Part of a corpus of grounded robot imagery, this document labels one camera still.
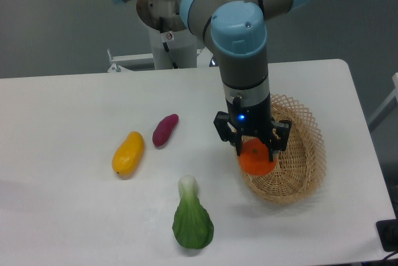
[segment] white table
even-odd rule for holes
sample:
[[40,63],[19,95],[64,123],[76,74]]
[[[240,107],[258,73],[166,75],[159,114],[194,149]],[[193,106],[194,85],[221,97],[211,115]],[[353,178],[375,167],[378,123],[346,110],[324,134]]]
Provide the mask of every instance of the white table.
[[[328,171],[309,199],[257,198],[213,119],[217,68],[0,80],[0,265],[318,265],[381,259],[375,222],[394,218],[353,81],[341,60],[271,64],[272,93],[308,106]],[[180,122],[166,148],[152,132]],[[146,140],[130,180],[111,168],[130,131]],[[215,226],[197,254],[172,222],[177,182],[195,175]]]

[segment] metal stand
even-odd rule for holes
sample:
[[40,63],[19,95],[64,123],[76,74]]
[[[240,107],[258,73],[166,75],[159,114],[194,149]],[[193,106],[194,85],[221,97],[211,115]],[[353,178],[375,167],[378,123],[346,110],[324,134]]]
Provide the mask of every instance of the metal stand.
[[[372,132],[398,105],[398,73],[392,80],[395,89],[387,96],[376,111],[371,115],[368,122],[369,132]],[[381,245],[386,252],[398,250],[398,220],[389,219],[387,221],[378,221],[376,223]]]

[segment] yellow mango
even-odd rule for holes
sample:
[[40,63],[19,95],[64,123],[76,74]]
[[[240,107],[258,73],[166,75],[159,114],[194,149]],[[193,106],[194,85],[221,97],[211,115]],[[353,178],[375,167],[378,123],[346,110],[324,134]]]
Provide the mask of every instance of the yellow mango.
[[139,165],[145,143],[139,132],[132,131],[113,155],[112,168],[119,175],[131,174]]

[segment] wicker basket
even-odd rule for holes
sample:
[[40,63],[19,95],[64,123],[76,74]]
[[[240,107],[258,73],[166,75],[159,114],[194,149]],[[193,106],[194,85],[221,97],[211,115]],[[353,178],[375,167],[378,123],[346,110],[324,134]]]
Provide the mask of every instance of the wicker basket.
[[[279,153],[277,165],[270,174],[253,176],[241,172],[255,194],[267,201],[288,204],[308,197],[322,183],[326,172],[325,148],[308,108],[286,95],[272,95],[271,103],[276,121],[292,121],[286,151]],[[243,137],[244,142],[249,139],[252,137]]]

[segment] orange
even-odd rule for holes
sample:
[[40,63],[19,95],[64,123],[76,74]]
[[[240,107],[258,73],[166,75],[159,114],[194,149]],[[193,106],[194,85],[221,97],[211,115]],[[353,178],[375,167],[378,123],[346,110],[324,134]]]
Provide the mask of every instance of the orange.
[[255,138],[243,143],[239,163],[246,173],[261,176],[272,172],[276,166],[277,157],[270,162],[267,146],[259,138]]

